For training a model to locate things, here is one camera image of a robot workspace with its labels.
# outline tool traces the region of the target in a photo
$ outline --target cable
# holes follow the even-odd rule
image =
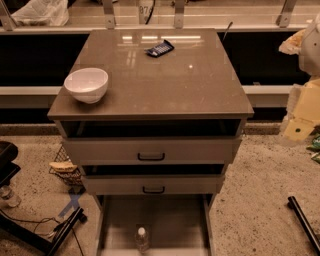
[[[78,246],[79,246],[81,255],[84,256],[83,251],[82,251],[81,246],[80,246],[80,243],[79,243],[79,240],[78,240],[78,238],[77,238],[77,236],[76,236],[76,232],[74,232],[73,228],[72,228],[72,233],[73,233],[73,235],[74,235],[74,238],[75,238],[76,241],[77,241],[77,244],[78,244]]]
[[[62,229],[62,227],[64,226],[64,224],[67,223],[67,222],[69,222],[69,221],[70,221],[70,218],[71,218],[71,216],[70,216],[67,220],[65,220],[64,222],[61,222],[61,223],[60,223],[60,222],[57,221],[54,217],[52,217],[52,218],[44,218],[44,219],[42,219],[41,221],[34,221],[34,220],[21,220],[21,219],[12,218],[12,217],[10,217],[9,215],[7,215],[7,214],[6,214],[3,210],[1,210],[1,209],[0,209],[0,213],[1,213],[4,217],[6,217],[7,219],[10,219],[10,220],[13,220],[13,221],[19,221],[19,222],[37,224],[37,225],[35,226],[34,230],[33,230],[33,233],[36,233],[36,229],[37,229],[37,227],[39,227],[40,224],[46,223],[46,222],[51,221],[51,220],[52,220],[52,221],[55,221],[56,223],[58,223],[58,225],[57,225],[51,232],[49,232],[48,234],[37,234],[37,235],[43,235],[43,236],[46,236],[46,235],[47,235],[47,236],[49,236],[49,235],[52,234],[53,232],[56,232],[56,235],[55,235],[55,237],[53,238],[53,240],[57,237],[57,234],[59,234],[59,231]],[[75,239],[76,239],[76,242],[77,242],[77,244],[78,244],[78,247],[79,247],[79,249],[80,249],[81,255],[84,256],[83,251],[82,251],[82,248],[81,248],[80,243],[79,243],[79,240],[78,240],[78,238],[77,238],[77,236],[76,236],[76,233],[74,232],[73,228],[72,228],[72,232],[73,232],[73,235],[74,235],[74,237],[75,237]]]
[[[156,5],[156,0],[153,0],[153,5],[151,6],[150,13],[149,13],[149,16],[148,16],[148,19],[147,19],[145,25],[149,24],[149,21],[150,21],[150,19],[152,17],[153,9],[154,9],[155,5]]]
[[[34,220],[21,220],[21,219],[15,219],[10,217],[9,215],[7,215],[3,210],[0,209],[0,212],[2,213],[2,215],[4,215],[7,219],[13,220],[13,221],[20,221],[20,222],[26,222],[26,223],[35,223],[35,224],[41,224],[41,223],[45,223],[48,222],[50,220],[53,220],[57,223],[60,223],[59,221],[57,221],[54,217],[52,218],[44,218],[41,221],[34,221]]]

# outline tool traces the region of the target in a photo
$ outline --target speckled floor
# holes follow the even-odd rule
[[[316,255],[297,217],[287,207],[295,196],[311,226],[320,232],[320,165],[310,159],[306,144],[287,147],[277,135],[257,135],[247,129],[226,181],[210,211],[217,256]],[[57,217],[70,202],[69,186],[49,174],[61,146],[54,126],[0,125],[0,140],[18,146],[15,163],[21,171],[12,187],[22,198],[17,208],[0,201],[0,209],[17,219]],[[95,246],[99,210],[90,195],[79,198],[88,221],[75,226],[84,255]],[[21,224],[33,230],[34,224]],[[46,223],[37,232],[48,233],[56,224]],[[0,230],[0,255],[42,255],[41,252]],[[81,255],[70,234],[56,255]]]

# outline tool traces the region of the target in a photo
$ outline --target cabinet top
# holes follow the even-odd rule
[[[175,49],[146,54],[168,40]],[[91,32],[71,72],[97,67],[109,74],[105,96],[78,102],[64,87],[52,120],[245,118],[251,105],[214,29],[97,30]]]

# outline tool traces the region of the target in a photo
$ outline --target white bowl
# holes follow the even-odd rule
[[[92,104],[106,93],[108,74],[99,68],[80,69],[67,76],[64,86],[75,99]]]

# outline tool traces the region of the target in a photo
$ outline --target drawer cabinet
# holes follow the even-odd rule
[[[166,37],[174,51],[145,54]],[[48,116],[100,207],[96,255],[140,255],[143,226],[146,255],[212,256],[208,212],[253,115],[217,33],[93,31],[71,71],[88,66],[110,75],[106,95],[83,104],[62,87]]]

